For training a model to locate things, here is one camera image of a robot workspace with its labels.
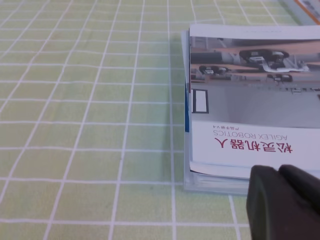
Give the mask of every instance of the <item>table surface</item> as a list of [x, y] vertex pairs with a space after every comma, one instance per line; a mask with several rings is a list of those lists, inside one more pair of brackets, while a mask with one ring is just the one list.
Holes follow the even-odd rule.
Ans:
[[249, 240], [184, 192], [190, 23], [297, 25], [267, 0], [0, 0], [1, 240]]

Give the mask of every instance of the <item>stack of paper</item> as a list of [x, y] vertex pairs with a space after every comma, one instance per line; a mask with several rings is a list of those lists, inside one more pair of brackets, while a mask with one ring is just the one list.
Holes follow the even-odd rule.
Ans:
[[196, 24], [181, 41], [185, 189], [246, 194], [254, 165], [320, 177], [319, 26]]

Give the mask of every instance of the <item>printed booklet cover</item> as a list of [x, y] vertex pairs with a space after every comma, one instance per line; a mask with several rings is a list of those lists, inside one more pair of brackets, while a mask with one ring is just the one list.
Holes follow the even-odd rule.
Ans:
[[292, 164], [320, 177], [320, 28], [195, 24], [186, 37], [190, 170], [248, 179], [253, 165]]

